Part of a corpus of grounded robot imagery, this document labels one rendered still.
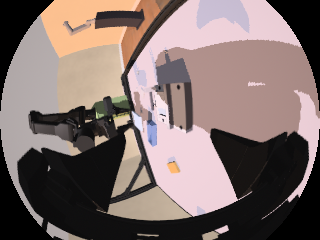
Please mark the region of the orange flat rectangular plate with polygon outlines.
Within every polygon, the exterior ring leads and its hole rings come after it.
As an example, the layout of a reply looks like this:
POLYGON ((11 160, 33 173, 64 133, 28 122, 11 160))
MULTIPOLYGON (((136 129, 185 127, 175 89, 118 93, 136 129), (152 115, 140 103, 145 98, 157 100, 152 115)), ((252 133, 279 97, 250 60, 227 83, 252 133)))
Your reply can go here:
POLYGON ((176 162, 171 162, 167 164, 171 173, 179 173, 180 169, 178 168, 176 162))

